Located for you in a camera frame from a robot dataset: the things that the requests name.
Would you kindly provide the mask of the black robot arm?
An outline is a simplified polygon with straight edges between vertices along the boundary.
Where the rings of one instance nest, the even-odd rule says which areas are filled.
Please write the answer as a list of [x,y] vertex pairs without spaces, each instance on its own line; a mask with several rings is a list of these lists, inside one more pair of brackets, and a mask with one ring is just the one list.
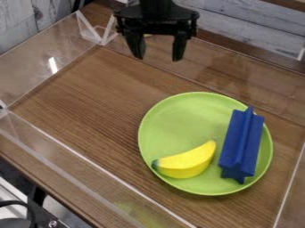
[[201,15],[173,0],[138,0],[114,12],[117,32],[126,38],[131,53],[145,58],[145,35],[174,36],[171,60],[183,58],[187,41],[197,35],[197,20]]

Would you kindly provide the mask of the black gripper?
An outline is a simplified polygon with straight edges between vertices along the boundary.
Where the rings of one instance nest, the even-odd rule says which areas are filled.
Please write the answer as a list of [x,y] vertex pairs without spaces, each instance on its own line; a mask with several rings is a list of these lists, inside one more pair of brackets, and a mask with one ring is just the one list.
[[187,38],[197,34],[199,13],[175,3],[139,3],[114,11],[117,30],[125,34],[127,46],[138,59],[146,53],[145,34],[174,37],[174,61],[183,57]]

